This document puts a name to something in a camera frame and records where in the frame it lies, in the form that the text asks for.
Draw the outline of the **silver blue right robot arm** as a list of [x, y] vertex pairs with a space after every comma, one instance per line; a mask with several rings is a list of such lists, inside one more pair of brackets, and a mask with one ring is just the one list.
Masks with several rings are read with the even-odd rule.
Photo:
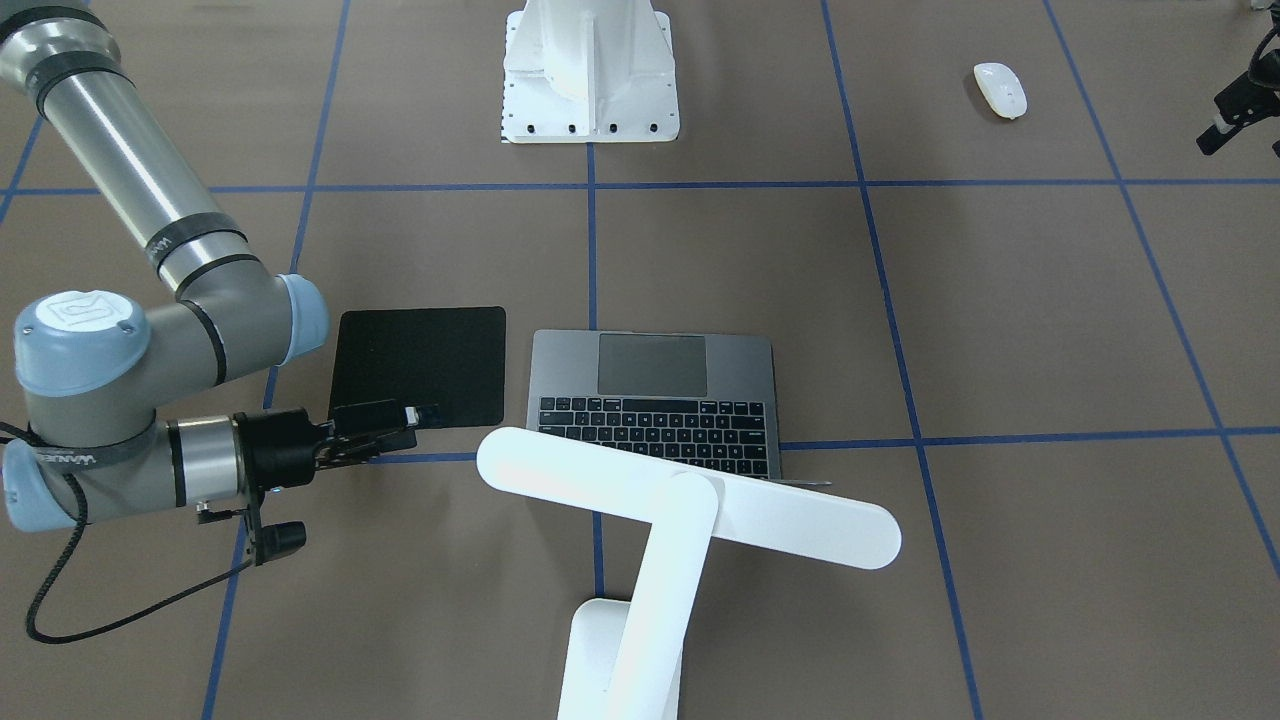
[[105, 290], [51, 293], [14, 323], [29, 427], [3, 459], [4, 506], [24, 532], [193, 507], [253, 521], [262, 497], [320, 469], [415, 446], [431, 405], [355, 404], [163, 420], [166, 404], [320, 348], [319, 288], [273, 274], [141, 100], [120, 49], [82, 1], [3, 4], [3, 83], [64, 138], [172, 291], [145, 309]]

